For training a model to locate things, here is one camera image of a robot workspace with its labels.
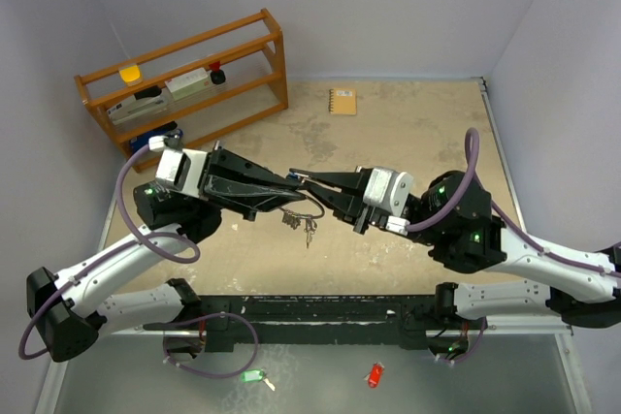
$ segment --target stained surface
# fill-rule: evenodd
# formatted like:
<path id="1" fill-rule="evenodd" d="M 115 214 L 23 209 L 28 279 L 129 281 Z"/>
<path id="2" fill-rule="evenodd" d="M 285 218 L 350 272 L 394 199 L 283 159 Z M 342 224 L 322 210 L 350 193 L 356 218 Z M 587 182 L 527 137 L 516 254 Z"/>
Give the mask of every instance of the stained surface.
<path id="1" fill-rule="evenodd" d="M 332 87 L 355 87 L 356 116 L 328 113 Z M 290 167 L 315 171 L 384 166 L 413 174 L 414 194 L 451 169 L 465 170 L 463 139 L 474 126 L 481 136 L 477 171 L 494 199 L 513 218 L 515 211 L 478 85 L 473 81 L 298 81 L 289 83 L 290 108 L 222 140 L 243 157 L 285 175 Z M 222 127 L 273 105 L 269 88 L 206 109 L 180 127 L 190 137 Z M 131 190 L 153 179 L 154 169 L 131 173 Z M 313 206 L 300 203 L 299 210 Z M 127 234 L 114 213 L 108 244 Z M 218 232 L 203 241 L 198 263 L 160 263 L 123 291 L 158 286 L 170 277 L 186 278 L 200 294 L 381 294 L 433 293 L 437 283 L 492 283 L 509 275 L 460 275 L 427 256 L 427 248 L 370 229 L 365 236 L 330 214 L 318 221 L 310 249 L 302 229 L 291 230 L 281 215 L 259 214 L 254 223 L 223 213 Z"/>

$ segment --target wooden shelf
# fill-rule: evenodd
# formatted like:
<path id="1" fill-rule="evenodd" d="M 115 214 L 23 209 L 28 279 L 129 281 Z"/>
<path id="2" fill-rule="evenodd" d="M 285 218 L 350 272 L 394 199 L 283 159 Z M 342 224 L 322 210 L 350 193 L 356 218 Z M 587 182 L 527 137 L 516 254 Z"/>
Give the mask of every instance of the wooden shelf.
<path id="1" fill-rule="evenodd" d="M 195 46 L 199 43 L 208 41 L 209 39 L 213 39 L 236 29 L 243 28 L 258 21 L 263 21 L 269 31 L 269 34 L 193 61 L 159 76 L 143 80 L 139 84 L 123 87 L 122 89 L 113 91 L 105 96 L 98 97 L 96 99 L 91 99 L 90 97 L 90 93 L 88 92 L 88 85 L 90 83 L 114 75 L 124 66 L 129 64 L 141 65 L 143 63 L 147 63 L 175 53 L 184 48 Z M 172 102 L 162 111 L 142 115 L 118 125 L 114 125 L 108 117 L 106 112 L 107 109 L 113 107 L 118 102 L 126 99 L 138 91 L 155 85 L 160 88 L 164 88 L 167 80 L 178 77 L 192 70 L 196 70 L 198 68 L 207 69 L 211 64 L 216 62 L 219 62 L 220 66 L 224 66 L 228 63 L 240 60 L 258 52 L 261 52 L 267 59 L 267 62 L 271 68 L 271 73 L 246 81 L 227 76 L 227 81 L 223 84 L 213 84 L 205 91 L 201 91 L 200 93 L 196 93 Z M 226 99 L 243 94 L 263 84 L 268 84 L 270 86 L 270 89 L 278 99 L 277 105 L 255 115 L 239 120 L 233 124 L 229 124 L 224 128 L 211 132 L 208 135 L 202 136 L 193 141 L 184 142 L 184 144 L 188 147 L 198 147 L 202 144 L 208 143 L 211 140 L 220 138 L 227 133 L 249 125 L 261 118 L 265 118 L 266 116 L 269 116 L 277 111 L 285 110 L 288 107 L 282 31 L 274 17 L 266 9 L 261 10 L 258 14 L 241 18 L 237 21 L 233 21 L 210 31 L 205 31 L 204 33 L 192 36 L 191 38 L 187 38 L 183 41 L 179 41 L 163 48 L 159 48 L 158 50 L 153 50 L 143 55 L 139 55 L 138 57 L 117 63 L 97 72 L 84 76 L 75 76 L 75 82 L 76 88 L 82 98 L 82 103 L 92 117 L 97 121 L 102 130 L 123 153 L 125 158 L 129 158 L 131 156 L 128 142 L 132 138 L 140 136 L 176 119 L 188 116 L 196 111 L 200 111 L 209 106 L 223 102 Z M 139 172 L 146 167 L 155 165 L 157 160 L 157 158 L 149 159 L 138 164 L 135 169 Z"/>

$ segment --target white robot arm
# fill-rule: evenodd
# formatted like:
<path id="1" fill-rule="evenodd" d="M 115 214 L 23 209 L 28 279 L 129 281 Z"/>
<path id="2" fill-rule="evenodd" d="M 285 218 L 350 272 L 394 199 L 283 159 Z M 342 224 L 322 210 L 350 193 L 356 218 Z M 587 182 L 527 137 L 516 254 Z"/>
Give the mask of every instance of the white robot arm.
<path id="1" fill-rule="evenodd" d="M 492 215 L 491 196 L 468 171 L 439 176 L 420 198 L 410 194 L 412 185 L 411 175 L 381 167 L 351 173 L 291 169 L 281 177 L 216 144 L 211 152 L 164 148 L 155 182 L 137 187 L 134 199 L 146 222 L 142 235 L 182 234 L 198 242 L 215 232 L 223 208 L 252 221 L 257 212 L 311 195 L 356 233 L 374 226 L 431 246 L 430 256 L 451 270 L 522 278 L 495 285 L 440 284 L 434 308 L 440 319 L 557 314 L 568 324 L 591 328 L 621 321 L 621 248 L 577 251 L 510 228 Z M 174 238 L 153 241 L 171 254 L 187 247 Z M 114 294 L 162 260 L 152 249 L 129 235 L 57 274 L 41 268 L 29 275 L 28 312 L 37 317 L 36 328 L 55 361 L 75 357 L 98 336 L 171 322 L 187 309 L 200 311 L 201 298 L 184 280 Z"/>

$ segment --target spiral notebook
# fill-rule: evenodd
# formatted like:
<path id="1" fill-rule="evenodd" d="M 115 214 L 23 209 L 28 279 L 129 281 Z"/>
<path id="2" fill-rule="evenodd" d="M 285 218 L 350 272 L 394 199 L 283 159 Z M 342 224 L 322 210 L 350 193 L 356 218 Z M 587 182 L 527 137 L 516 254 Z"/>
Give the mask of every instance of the spiral notebook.
<path id="1" fill-rule="evenodd" d="M 355 89 L 330 89 L 330 113 L 355 115 L 356 111 Z"/>

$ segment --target red keychain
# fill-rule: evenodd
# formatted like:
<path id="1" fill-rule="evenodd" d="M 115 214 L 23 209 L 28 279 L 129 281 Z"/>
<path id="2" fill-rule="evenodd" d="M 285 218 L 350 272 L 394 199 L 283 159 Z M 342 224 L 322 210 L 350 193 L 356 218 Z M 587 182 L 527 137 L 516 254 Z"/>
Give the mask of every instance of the red keychain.
<path id="1" fill-rule="evenodd" d="M 384 366 L 381 363 L 373 364 L 371 372 L 369 372 L 369 375 L 365 377 L 367 379 L 367 383 L 369 384 L 369 388 L 377 388 L 382 373 L 384 373 Z"/>

